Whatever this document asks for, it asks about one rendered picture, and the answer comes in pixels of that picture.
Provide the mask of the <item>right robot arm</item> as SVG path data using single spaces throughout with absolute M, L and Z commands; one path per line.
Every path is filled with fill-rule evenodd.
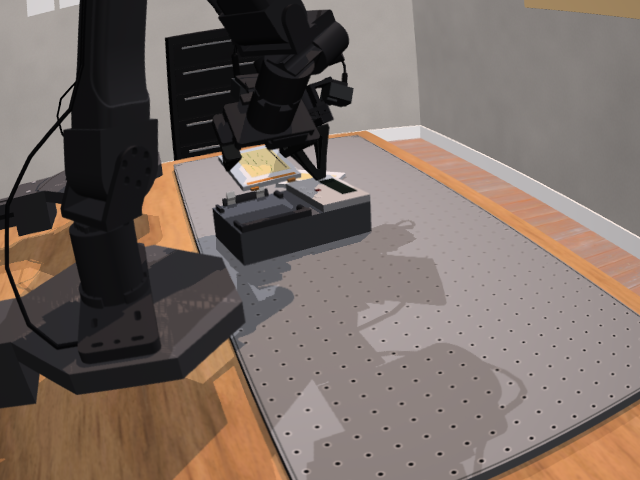
M 311 74 L 322 73 L 349 45 L 330 9 L 306 11 L 301 0 L 217 4 L 240 56 L 265 55 L 255 89 L 272 104 L 299 101 Z M 158 119 L 150 119 L 145 75 L 146 13 L 147 0 L 79 3 L 80 83 L 71 128 L 63 130 L 67 183 L 60 210 L 74 221 L 77 349 L 85 364 L 161 349 L 145 246 L 134 226 L 158 171 Z

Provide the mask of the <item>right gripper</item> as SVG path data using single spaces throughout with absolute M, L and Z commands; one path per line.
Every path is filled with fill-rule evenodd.
M 290 105 L 265 102 L 255 89 L 257 77 L 258 73 L 235 76 L 247 94 L 240 95 L 240 102 L 226 104 L 223 113 L 212 119 L 226 172 L 242 159 L 238 150 L 244 146 L 264 142 L 268 150 L 280 148 L 287 158 L 320 137 L 302 98 Z

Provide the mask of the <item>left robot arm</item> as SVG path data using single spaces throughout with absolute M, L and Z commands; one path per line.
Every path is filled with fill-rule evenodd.
M 213 6 L 218 15 L 222 13 L 222 10 L 218 6 L 216 0 L 207 1 Z M 259 73 L 263 59 L 264 56 L 258 56 L 257 60 L 254 62 L 257 73 Z M 339 55 L 329 66 L 342 61 L 345 61 L 343 53 L 341 53 L 341 55 Z M 334 105 L 338 107 L 345 107 L 352 103 L 352 96 L 353 88 L 331 82 L 321 89 L 320 100 L 324 101 L 325 104 L 328 103 L 329 106 Z

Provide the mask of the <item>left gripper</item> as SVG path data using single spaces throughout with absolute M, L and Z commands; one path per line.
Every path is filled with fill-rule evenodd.
M 330 76 L 323 79 L 322 81 L 309 84 L 302 96 L 302 101 L 304 102 L 320 134 L 318 142 L 314 144 L 317 168 L 313 165 L 313 163 L 310 161 L 303 150 L 291 155 L 291 157 L 296 162 L 298 162 L 316 181 L 326 177 L 327 147 L 329 137 L 329 125 L 327 122 L 334 120 L 328 104 L 325 104 L 324 101 L 321 102 L 316 89 L 323 88 L 331 82 L 348 86 L 348 83 L 334 80 Z

